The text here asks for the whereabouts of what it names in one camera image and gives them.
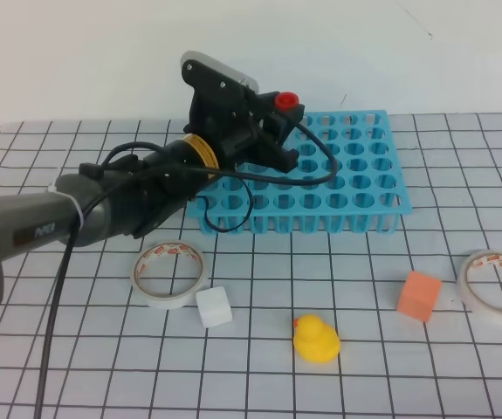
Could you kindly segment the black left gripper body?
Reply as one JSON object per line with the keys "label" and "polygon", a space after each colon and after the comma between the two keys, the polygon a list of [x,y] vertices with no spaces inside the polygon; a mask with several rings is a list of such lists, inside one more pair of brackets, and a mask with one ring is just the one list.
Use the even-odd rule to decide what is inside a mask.
{"label": "black left gripper body", "polygon": [[211,146],[220,168],[234,168],[245,160],[254,141],[255,93],[233,79],[190,60],[182,65],[184,82],[194,89],[187,134],[197,134]]}

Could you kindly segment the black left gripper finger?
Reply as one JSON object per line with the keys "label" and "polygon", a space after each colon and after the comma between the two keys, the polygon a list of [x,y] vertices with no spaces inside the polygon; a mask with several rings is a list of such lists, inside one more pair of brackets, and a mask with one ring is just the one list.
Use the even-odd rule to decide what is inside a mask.
{"label": "black left gripper finger", "polygon": [[291,171],[297,167],[299,152],[296,149],[285,149],[285,140],[286,137],[259,132],[258,137],[245,150],[245,160],[277,171]]}
{"label": "black left gripper finger", "polygon": [[278,91],[259,93],[254,97],[254,140],[259,132],[267,132],[274,136],[287,137],[304,116],[305,107],[300,104],[299,109],[292,113],[283,113],[274,106],[274,98]]}

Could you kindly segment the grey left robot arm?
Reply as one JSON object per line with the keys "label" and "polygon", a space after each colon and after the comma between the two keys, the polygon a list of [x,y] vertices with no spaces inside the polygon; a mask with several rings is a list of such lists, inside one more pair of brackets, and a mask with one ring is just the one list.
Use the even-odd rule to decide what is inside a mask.
{"label": "grey left robot arm", "polygon": [[144,142],[143,158],[119,146],[103,162],[60,176],[51,192],[0,196],[0,303],[3,261],[64,242],[73,227],[78,246],[142,237],[210,186],[215,170],[296,167],[297,152],[283,147],[305,112],[295,93],[261,93],[254,79],[205,58],[186,58],[181,69],[194,91],[182,139]]}

